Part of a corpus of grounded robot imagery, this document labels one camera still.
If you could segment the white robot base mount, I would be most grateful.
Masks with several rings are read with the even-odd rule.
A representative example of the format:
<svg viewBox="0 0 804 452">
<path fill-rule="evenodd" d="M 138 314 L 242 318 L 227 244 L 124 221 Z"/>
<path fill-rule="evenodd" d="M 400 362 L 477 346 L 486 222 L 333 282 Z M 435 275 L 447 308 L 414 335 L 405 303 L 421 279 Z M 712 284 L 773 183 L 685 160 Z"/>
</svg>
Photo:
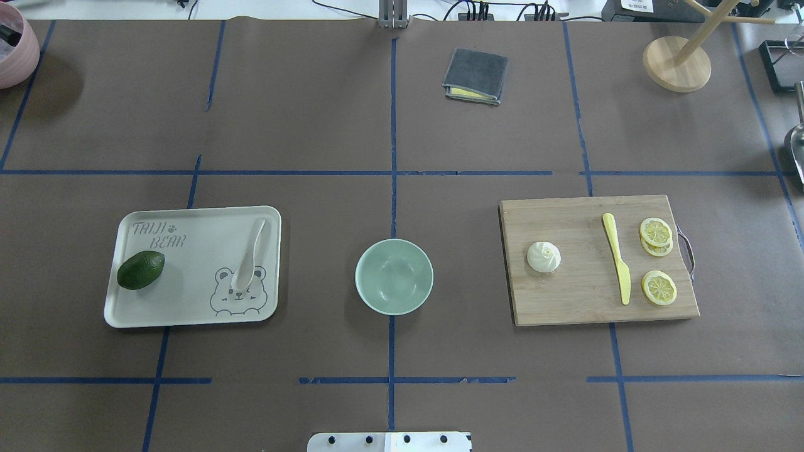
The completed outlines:
<svg viewBox="0 0 804 452">
<path fill-rule="evenodd" d="M 307 451 L 472 450 L 471 434 L 460 431 L 319 433 L 307 444 Z"/>
</svg>

